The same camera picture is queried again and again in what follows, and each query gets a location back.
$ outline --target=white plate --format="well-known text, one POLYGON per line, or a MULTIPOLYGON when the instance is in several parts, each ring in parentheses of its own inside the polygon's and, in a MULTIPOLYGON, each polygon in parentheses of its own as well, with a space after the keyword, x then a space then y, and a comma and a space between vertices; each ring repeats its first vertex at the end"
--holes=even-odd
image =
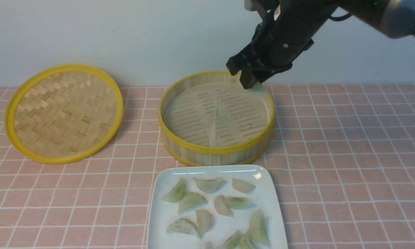
POLYGON ((258 244, 259 249, 287 249, 286 232, 283 217, 280 211, 274 183, 269 172, 258 165, 230 165, 230 166, 205 166, 205 167, 180 167, 167 169, 161 172, 155 182, 152 193, 151 210, 149 212, 149 226, 147 249, 199 249, 207 241, 215 247, 220 246, 236 230, 245 233, 249 228, 251 214, 258 208, 263 210, 266 217, 266 229, 271 246, 258 244), (193 180, 212 179, 222 177, 222 188, 213 194, 205 194, 200 191, 193 180), (187 218, 195 222, 195 211, 187 211, 181 216, 177 214, 178 203, 168 203, 161 200, 179 181, 185 179, 187 191, 202 194, 209 202, 196 209, 206 209, 213 215, 213 227, 205 233, 202 239, 186 234, 167 234, 166 228, 178 218, 187 218), (231 178, 248 181, 256 186, 250 194, 242 194, 232 188, 231 178), (225 196, 247 197, 256 205, 246 210, 233 210, 234 217, 226 217, 217 214, 214 208, 214 199, 223 194, 225 196))

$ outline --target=white dumpling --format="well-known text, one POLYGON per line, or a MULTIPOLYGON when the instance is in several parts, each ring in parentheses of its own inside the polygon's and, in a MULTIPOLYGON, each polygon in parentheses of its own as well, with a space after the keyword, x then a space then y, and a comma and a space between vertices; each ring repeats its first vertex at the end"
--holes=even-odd
POLYGON ((214 249, 214 245, 211 242, 206 242, 206 244, 204 244, 201 249, 214 249))
POLYGON ((255 185, 253 185, 252 183, 247 183, 245 181, 238 180, 235 178, 232 178, 232 187, 236 191, 242 192, 243 194, 249 194, 255 189, 255 185))
POLYGON ((212 194, 215 191, 217 191, 221 184, 221 179, 209 179, 209 180, 201 180, 201 179, 195 179, 195 185, 197 185, 197 188, 199 188, 201 191, 212 194))
POLYGON ((241 239, 241 233, 240 233, 240 231, 236 231, 236 233, 234 233, 234 235, 230 236, 223 243, 223 245, 220 246, 220 249, 235 249, 239 245, 240 239, 241 239))
POLYGON ((174 221, 172 224, 168 226, 166 229, 166 233, 172 234, 172 233, 184 233, 189 235, 194 235, 200 238, 200 235, 197 231, 197 226, 192 223, 188 219, 180 218, 176 221, 174 221))
POLYGON ((250 217, 248 233, 252 240, 265 246, 269 245, 269 238, 267 238, 266 232, 266 221, 261 209, 255 211, 250 217))
POLYGON ((229 206, 226 204, 224 195, 219 195, 214 200, 214 207, 218 214, 223 216, 233 217, 234 213, 231 211, 229 206))
POLYGON ((178 214, 180 215, 191 208, 207 203, 208 201, 201 194, 195 192, 187 193, 178 204, 178 214))
POLYGON ((241 236, 239 246, 240 249, 256 249, 248 233, 241 236))
POLYGON ((202 237, 212 227, 212 214, 209 211, 201 209, 195 211, 198 233, 202 237))
POLYGON ((184 181, 180 178, 179 182, 175 185, 171 191, 162 197, 162 201, 165 202, 179 202, 186 193, 186 185, 184 181))
POLYGON ((232 209, 244 209, 249 207, 249 205, 252 203, 249 199, 243 198, 243 197, 226 197, 225 199, 226 204, 228 207, 232 209))

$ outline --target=bamboo steamer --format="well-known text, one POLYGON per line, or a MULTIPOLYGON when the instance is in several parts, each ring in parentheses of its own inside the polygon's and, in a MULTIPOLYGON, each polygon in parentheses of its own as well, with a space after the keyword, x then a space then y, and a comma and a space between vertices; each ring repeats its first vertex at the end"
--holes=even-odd
POLYGON ((252 163, 269 145, 274 116, 269 93, 252 94, 223 71, 179 80, 158 109, 163 144, 187 166, 252 163))

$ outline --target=white grout line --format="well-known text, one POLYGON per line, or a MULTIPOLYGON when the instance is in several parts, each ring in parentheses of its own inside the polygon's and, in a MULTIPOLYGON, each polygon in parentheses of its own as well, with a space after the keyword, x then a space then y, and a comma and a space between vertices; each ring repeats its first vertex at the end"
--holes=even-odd
MULTIPOLYGON (((300 131, 301 131, 301 137, 303 137, 304 147, 306 148, 307 159, 309 160, 309 165, 311 166, 311 169, 312 169, 312 174, 314 175, 315 182, 316 182, 316 183, 318 183, 318 181, 317 181, 317 177, 316 177, 316 175, 315 175, 315 170, 314 170, 314 168, 312 167, 312 160, 311 160, 311 157, 310 157, 310 154, 309 154, 309 149, 307 148, 307 145, 306 145, 306 142, 305 142, 305 139, 304 139, 304 134, 303 134, 303 131, 301 130, 301 123, 300 123, 300 122, 299 122, 299 127, 300 127, 300 131)), ((318 195, 320 196, 320 199, 321 199, 321 201, 323 202, 323 201, 324 201, 324 199, 323 199, 323 195, 321 194, 321 190, 320 190, 320 188, 318 188, 318 195)), ((326 222, 326 224, 328 225, 329 234, 331 235, 332 243, 334 244, 334 248, 335 248, 335 249, 337 249, 337 246, 336 246, 336 244, 335 244, 334 234, 332 233, 331 224, 329 224, 328 212, 326 211, 326 207, 325 207, 324 203, 322 203, 322 204, 321 204, 321 206, 322 206, 323 211, 324 211, 324 216, 326 217, 326 220, 328 221, 328 222, 326 222)))

